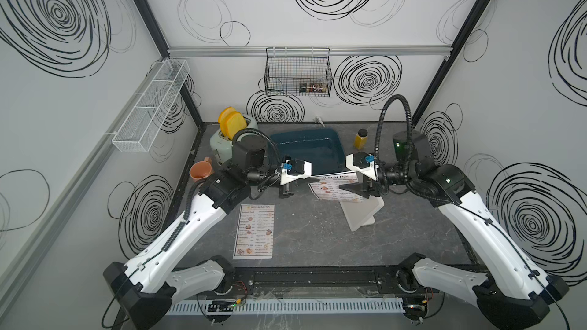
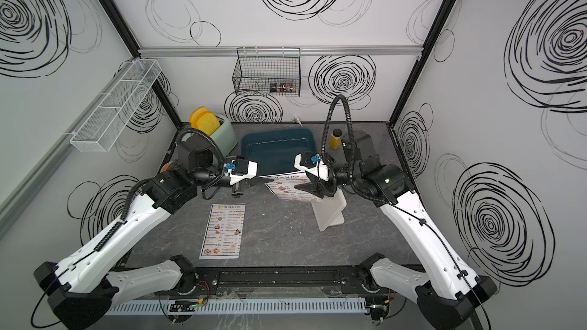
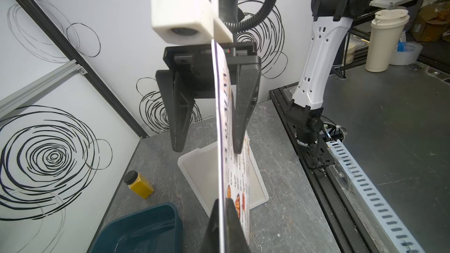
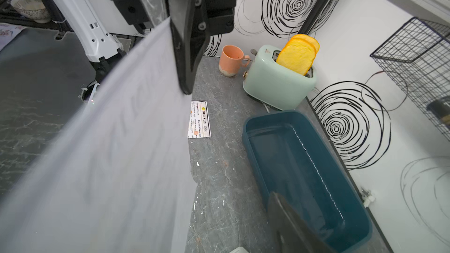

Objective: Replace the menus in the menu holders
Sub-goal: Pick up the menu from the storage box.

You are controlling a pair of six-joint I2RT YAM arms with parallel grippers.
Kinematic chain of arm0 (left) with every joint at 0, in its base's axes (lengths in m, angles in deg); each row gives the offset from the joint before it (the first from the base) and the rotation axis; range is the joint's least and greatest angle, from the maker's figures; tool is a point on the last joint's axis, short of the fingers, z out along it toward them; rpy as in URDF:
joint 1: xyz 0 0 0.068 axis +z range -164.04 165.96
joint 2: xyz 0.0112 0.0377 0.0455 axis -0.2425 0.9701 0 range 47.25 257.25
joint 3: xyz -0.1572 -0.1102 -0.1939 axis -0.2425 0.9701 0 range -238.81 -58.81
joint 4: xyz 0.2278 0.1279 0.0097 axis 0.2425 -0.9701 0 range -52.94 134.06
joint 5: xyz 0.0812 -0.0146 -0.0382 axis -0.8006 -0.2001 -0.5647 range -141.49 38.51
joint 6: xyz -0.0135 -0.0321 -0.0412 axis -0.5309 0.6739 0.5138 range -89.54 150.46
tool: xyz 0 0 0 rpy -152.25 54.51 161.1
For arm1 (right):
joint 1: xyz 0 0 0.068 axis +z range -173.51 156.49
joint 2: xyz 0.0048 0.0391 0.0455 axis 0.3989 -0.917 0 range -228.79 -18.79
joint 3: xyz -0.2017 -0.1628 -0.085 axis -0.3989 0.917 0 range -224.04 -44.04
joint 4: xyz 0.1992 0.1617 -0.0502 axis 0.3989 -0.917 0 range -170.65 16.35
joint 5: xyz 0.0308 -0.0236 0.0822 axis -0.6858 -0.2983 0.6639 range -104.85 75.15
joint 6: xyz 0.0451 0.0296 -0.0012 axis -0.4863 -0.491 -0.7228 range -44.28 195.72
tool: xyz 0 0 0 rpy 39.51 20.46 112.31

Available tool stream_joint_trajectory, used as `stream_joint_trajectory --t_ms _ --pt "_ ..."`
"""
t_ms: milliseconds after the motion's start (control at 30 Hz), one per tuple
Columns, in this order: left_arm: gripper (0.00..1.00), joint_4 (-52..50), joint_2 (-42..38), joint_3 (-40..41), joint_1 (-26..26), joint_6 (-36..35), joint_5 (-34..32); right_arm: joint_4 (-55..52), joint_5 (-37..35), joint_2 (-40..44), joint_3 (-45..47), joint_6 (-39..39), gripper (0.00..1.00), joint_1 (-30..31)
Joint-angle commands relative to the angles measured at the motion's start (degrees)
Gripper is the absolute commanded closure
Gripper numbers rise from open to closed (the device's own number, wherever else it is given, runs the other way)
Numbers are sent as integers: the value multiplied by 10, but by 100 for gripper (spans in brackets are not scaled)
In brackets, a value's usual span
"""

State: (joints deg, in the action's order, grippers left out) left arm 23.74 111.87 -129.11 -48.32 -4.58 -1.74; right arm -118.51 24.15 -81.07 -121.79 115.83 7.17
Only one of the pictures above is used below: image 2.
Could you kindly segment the old menu sheet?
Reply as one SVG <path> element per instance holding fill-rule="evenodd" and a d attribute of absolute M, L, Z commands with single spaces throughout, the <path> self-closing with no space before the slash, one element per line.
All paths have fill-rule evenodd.
<path fill-rule="evenodd" d="M 298 201 L 302 203 L 322 203 L 322 199 L 309 192 L 296 189 L 296 185 L 310 183 L 310 179 L 304 172 L 278 174 L 269 176 L 271 182 L 266 183 L 267 188 L 280 200 Z"/>

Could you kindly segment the new menu sheet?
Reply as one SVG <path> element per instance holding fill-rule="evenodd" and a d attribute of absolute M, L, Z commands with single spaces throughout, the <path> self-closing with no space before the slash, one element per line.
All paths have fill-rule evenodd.
<path fill-rule="evenodd" d="M 200 250 L 200 260 L 239 258 L 245 213 L 245 204 L 212 205 Z"/>

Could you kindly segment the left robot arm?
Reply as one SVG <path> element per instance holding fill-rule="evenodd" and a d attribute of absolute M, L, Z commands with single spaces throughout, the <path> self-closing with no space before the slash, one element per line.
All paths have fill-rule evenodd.
<path fill-rule="evenodd" d="M 263 183 L 258 164 L 226 157 L 206 133 L 189 128 L 176 139 L 177 158 L 157 175 L 138 181 L 122 212 L 105 229 L 61 261 L 44 262 L 34 272 L 42 300 L 58 324 L 87 329 L 114 306 L 148 294 L 174 291 L 190 295 L 200 284 L 183 255 L 160 264 L 117 271 L 116 264 L 160 223 L 209 189 L 229 188 L 239 196 L 247 185 Z"/>

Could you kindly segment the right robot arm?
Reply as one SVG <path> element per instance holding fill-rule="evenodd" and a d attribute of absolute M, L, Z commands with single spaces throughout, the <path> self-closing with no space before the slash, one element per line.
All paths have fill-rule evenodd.
<path fill-rule="evenodd" d="M 342 105 L 345 113 L 348 139 L 343 145 L 349 149 L 345 163 L 336 163 L 326 151 L 337 105 Z M 366 290 L 387 289 L 400 294 L 415 303 L 435 329 L 455 329 L 466 321 L 475 329 L 490 329 L 492 323 L 484 304 L 498 292 L 495 282 L 477 274 L 460 258 L 423 208 L 411 178 L 400 167 L 371 163 L 360 157 L 358 150 L 348 99 L 338 95 L 330 104 L 319 152 L 299 154 L 294 166 L 310 179 L 310 183 L 298 185 L 298 190 L 325 200 L 348 186 L 357 196 L 374 203 L 402 233 L 422 264 L 423 271 L 419 272 L 376 255 L 366 267 Z"/>

